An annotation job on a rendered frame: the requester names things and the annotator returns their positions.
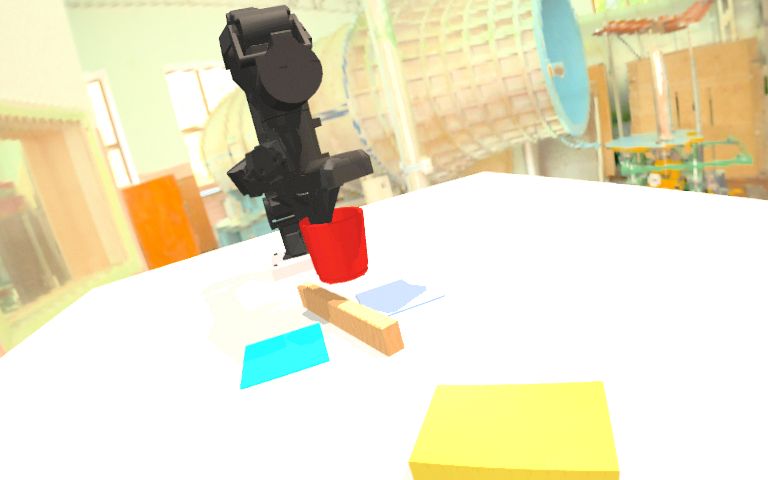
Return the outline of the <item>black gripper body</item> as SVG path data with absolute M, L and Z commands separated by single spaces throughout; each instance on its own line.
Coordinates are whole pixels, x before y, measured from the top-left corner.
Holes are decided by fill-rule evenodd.
M 302 190 L 312 192 L 336 186 L 371 173 L 374 173 L 370 156 L 362 149 L 352 150 L 330 156 L 321 153 L 315 128 L 322 126 L 320 118 L 312 119 L 310 110 L 291 113 L 262 122 L 263 132 L 268 140 L 273 139 L 271 129 L 278 128 L 294 149 L 301 169 L 287 172 L 285 169 L 265 188 L 250 196 L 259 197 L 274 190 L 276 196 L 285 196 Z M 263 133 L 261 132 L 261 133 Z M 258 133 L 260 143 L 263 142 Z

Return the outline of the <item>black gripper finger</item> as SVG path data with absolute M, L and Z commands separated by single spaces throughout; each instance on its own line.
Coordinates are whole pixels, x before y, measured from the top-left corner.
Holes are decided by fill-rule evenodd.
M 342 185 L 344 183 L 312 192 L 301 192 L 290 196 L 290 199 L 304 207 L 311 225 L 331 223 L 339 188 Z
M 285 195 L 285 196 L 276 196 L 272 197 L 270 200 L 273 202 L 278 202 L 286 207 L 288 207 L 291 212 L 295 215 L 297 220 L 300 222 L 302 219 L 308 217 L 306 214 L 306 211 L 304 207 L 300 203 L 296 203 L 292 199 L 290 199 L 290 196 L 301 193 L 302 190 L 293 192 L 291 194 Z

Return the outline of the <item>wooden rectangular bar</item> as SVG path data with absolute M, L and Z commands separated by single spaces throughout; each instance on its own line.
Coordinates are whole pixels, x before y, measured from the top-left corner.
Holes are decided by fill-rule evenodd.
M 387 357 L 405 348 L 398 320 L 311 282 L 296 287 L 304 308 Z

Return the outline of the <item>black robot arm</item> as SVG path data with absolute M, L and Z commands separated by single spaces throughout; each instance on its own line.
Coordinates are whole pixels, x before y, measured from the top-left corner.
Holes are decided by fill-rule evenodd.
M 321 86 L 323 70 L 312 52 L 312 37 L 286 4 L 236 9 L 225 16 L 227 24 L 219 36 L 224 67 L 246 93 L 259 142 L 226 174 L 242 195 L 254 196 L 285 167 L 287 172 L 301 169 L 285 133 L 271 129 L 273 139 L 268 140 L 262 122 L 310 110 L 308 99 Z M 288 207 L 270 200 L 275 197 L 274 190 L 264 194 L 270 228 L 279 228 L 285 247 L 283 261 L 308 255 L 295 215 Z M 278 221 L 273 222 L 275 219 Z

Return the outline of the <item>red cup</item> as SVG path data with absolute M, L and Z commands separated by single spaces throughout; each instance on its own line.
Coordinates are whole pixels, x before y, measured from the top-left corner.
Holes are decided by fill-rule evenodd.
M 321 282 L 338 284 L 365 275 L 368 255 L 362 208 L 334 208 L 331 223 L 311 225 L 306 217 L 299 226 Z

